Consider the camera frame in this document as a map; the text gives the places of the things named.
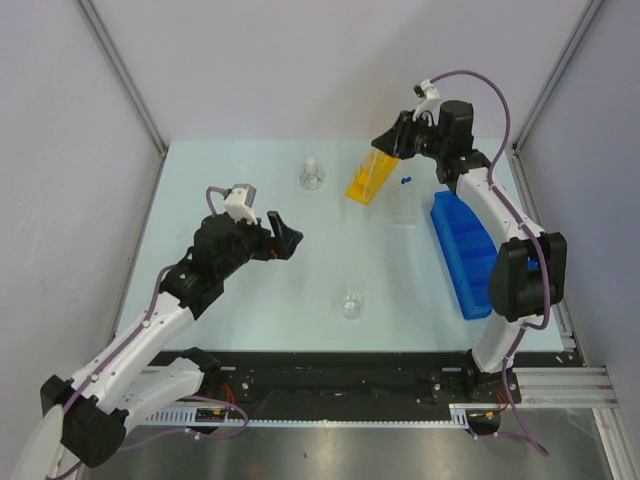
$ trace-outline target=metal floor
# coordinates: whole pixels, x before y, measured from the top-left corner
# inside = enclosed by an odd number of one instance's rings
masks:
[[[611,479],[590,410],[523,412],[548,458],[522,442],[462,430],[253,428],[219,442],[175,435],[117,454],[83,480]],[[519,429],[512,415],[502,431]],[[157,433],[135,430],[130,442]]]

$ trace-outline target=red wire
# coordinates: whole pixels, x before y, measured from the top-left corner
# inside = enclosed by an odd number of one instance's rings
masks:
[[[500,412],[504,412],[507,408],[509,408],[509,402],[507,401],[507,397],[502,393],[502,390],[498,389],[498,400],[500,403],[504,403],[504,407],[500,408]]]
[[[231,390],[231,387],[229,386],[228,383],[223,383],[222,384],[222,389],[227,392],[227,398],[231,398],[231,403],[236,403],[236,396],[233,394],[233,390]]]

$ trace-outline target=white wall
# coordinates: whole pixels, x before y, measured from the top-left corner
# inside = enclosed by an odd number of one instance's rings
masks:
[[[545,226],[569,243],[567,301],[640,445],[640,3],[605,6],[523,155]]]
[[[371,138],[412,86],[475,69],[505,91],[517,130],[587,0],[96,0],[166,138]],[[476,133],[504,128],[493,93]]]
[[[107,339],[159,159],[70,0],[0,15],[0,478]]]

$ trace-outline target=blue object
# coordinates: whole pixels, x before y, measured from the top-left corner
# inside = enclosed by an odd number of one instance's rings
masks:
[[[491,237],[471,209],[451,192],[435,194],[431,219],[462,316],[466,320],[489,316],[489,277],[497,257]]]

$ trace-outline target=plastic bottle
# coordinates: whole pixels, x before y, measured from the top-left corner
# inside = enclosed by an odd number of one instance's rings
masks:
[[[324,181],[324,169],[318,165],[318,161],[309,157],[302,167],[298,182],[305,190],[318,190]]]

